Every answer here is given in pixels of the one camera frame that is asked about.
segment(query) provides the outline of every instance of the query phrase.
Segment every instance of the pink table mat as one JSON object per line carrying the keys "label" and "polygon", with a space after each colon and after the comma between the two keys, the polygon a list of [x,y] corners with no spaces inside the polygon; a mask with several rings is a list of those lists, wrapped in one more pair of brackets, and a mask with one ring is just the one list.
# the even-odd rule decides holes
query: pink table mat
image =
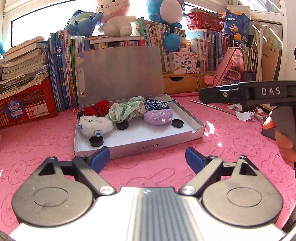
{"label": "pink table mat", "polygon": [[[185,162],[185,149],[193,147],[203,155],[216,155],[225,161],[236,161],[245,154],[276,186],[284,199],[277,221],[282,228],[296,205],[294,172],[281,159],[275,141],[261,135],[258,121],[239,121],[236,116],[204,107],[196,93],[174,98],[206,125],[203,138],[151,153],[110,160],[100,173],[117,190],[121,186],[166,187],[178,190],[194,177]],[[213,106],[227,109],[226,104]],[[14,192],[48,156],[60,161],[71,160],[76,125],[73,111],[58,117],[28,123],[0,131],[0,230],[10,233],[18,222],[11,208]]]}

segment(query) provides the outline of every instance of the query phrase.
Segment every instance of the white fluffy plush toy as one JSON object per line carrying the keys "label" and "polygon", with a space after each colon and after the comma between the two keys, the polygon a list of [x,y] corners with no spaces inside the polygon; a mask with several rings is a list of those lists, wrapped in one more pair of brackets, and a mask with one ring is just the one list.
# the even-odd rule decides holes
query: white fluffy plush toy
{"label": "white fluffy plush toy", "polygon": [[113,129],[112,121],[105,117],[82,116],[79,120],[80,131],[84,136],[88,138],[92,136],[99,137],[104,135]]}
{"label": "white fluffy plush toy", "polygon": [[126,16],[129,11],[129,0],[97,0],[98,7],[96,12],[103,13],[104,19],[101,21],[103,25],[99,27],[99,32],[109,37],[130,36],[134,23],[137,18],[135,16]]}

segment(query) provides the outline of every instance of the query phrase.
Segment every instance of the box lid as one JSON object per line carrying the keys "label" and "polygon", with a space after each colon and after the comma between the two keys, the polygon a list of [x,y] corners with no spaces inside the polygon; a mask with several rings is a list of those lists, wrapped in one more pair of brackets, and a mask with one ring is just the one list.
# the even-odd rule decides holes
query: box lid
{"label": "box lid", "polygon": [[100,100],[163,94],[158,47],[117,47],[77,53],[76,86],[79,106]]}

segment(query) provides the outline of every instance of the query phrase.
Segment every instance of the window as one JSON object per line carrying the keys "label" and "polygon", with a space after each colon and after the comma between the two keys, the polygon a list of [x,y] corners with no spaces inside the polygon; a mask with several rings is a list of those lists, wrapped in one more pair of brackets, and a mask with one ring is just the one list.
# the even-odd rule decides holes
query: window
{"label": "window", "polygon": [[239,0],[239,4],[250,6],[253,11],[281,13],[280,0]]}
{"label": "window", "polygon": [[[279,77],[279,69],[281,66],[281,53],[282,53],[282,38],[283,38],[283,26],[273,23],[264,23],[262,24],[267,26],[267,29],[263,31],[263,44],[268,44],[269,42],[271,45],[277,49],[279,49],[279,59],[276,67],[276,72],[274,75],[274,80],[278,80]],[[253,34],[255,36],[255,31],[259,31],[254,26],[250,27],[250,34]]]}
{"label": "window", "polygon": [[[140,0],[130,0],[130,11],[128,15],[134,15],[137,18],[144,17],[149,20],[146,10],[146,2]],[[62,30],[65,28],[69,18],[77,10],[85,10],[95,12],[97,2],[95,0],[72,0],[29,13],[12,21],[12,46],[16,46],[27,39],[33,39],[37,36],[49,37],[50,33]],[[185,13],[193,6],[186,6]],[[181,24],[187,30],[186,18],[183,18]],[[98,33],[98,27],[94,30],[94,35]]]}

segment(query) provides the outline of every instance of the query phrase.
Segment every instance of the screw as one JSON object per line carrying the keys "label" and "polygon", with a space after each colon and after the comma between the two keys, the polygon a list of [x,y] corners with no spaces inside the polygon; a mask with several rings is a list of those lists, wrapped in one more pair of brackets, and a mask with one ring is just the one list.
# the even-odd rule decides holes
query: screw
{"label": "screw", "polygon": [[180,191],[182,194],[190,195],[196,192],[196,189],[193,186],[185,186],[181,188]]}
{"label": "screw", "polygon": [[102,194],[110,195],[114,192],[114,188],[110,186],[102,186],[99,191]]}

